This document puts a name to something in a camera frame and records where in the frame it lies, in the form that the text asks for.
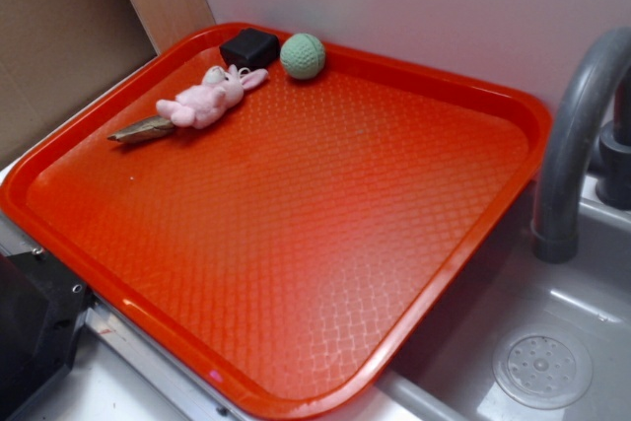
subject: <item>stuffed toy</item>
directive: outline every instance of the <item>stuffed toy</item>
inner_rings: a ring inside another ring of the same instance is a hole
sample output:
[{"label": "stuffed toy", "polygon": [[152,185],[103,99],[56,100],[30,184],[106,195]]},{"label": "stuffed toy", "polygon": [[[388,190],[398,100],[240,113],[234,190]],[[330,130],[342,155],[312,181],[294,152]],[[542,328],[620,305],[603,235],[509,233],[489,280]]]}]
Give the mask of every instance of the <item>stuffed toy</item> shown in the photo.
[{"label": "stuffed toy", "polygon": [[204,128],[217,121],[230,107],[237,105],[245,91],[254,89],[267,78],[267,70],[241,70],[231,65],[228,71],[213,66],[200,85],[175,96],[174,101],[156,102],[158,115],[177,127]]}]

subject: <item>gray sink basin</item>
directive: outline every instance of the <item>gray sink basin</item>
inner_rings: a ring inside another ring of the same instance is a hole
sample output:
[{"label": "gray sink basin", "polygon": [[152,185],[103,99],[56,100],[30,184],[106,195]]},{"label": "gray sink basin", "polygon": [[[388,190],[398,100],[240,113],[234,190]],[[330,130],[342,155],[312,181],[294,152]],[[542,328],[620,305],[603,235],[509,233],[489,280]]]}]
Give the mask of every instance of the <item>gray sink basin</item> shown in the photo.
[{"label": "gray sink basin", "polygon": [[531,254],[531,209],[528,189],[390,368],[445,419],[628,420],[631,216],[582,201],[579,255],[550,264]]}]

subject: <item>black eraser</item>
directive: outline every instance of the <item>black eraser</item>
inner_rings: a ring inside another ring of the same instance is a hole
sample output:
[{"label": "black eraser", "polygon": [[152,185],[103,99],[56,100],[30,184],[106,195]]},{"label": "black eraser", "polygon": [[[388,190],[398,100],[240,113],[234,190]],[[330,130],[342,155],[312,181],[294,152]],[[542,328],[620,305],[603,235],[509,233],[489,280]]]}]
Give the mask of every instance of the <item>black eraser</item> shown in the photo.
[{"label": "black eraser", "polygon": [[219,46],[227,65],[238,68],[267,67],[280,55],[278,36],[257,29],[244,29],[237,36]]}]

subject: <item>sink drain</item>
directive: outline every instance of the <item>sink drain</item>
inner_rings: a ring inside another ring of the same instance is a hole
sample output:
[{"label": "sink drain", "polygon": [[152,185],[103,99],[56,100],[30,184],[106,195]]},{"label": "sink drain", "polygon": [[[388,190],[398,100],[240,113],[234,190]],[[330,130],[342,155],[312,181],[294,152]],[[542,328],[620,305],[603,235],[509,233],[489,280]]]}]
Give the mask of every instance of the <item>sink drain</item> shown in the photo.
[{"label": "sink drain", "polygon": [[592,359],[574,336],[529,325],[507,334],[493,355],[502,390],[525,406],[556,409],[579,399],[592,382]]}]

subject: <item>knitted ball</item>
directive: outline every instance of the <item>knitted ball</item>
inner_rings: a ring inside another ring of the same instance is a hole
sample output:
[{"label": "knitted ball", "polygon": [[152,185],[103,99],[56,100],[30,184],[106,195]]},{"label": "knitted ball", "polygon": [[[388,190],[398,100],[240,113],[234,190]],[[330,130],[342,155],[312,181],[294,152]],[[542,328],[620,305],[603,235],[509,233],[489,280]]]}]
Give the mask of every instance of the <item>knitted ball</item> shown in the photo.
[{"label": "knitted ball", "polygon": [[280,49],[280,62],[294,79],[314,78],[324,67],[324,46],[313,35],[290,36]]}]

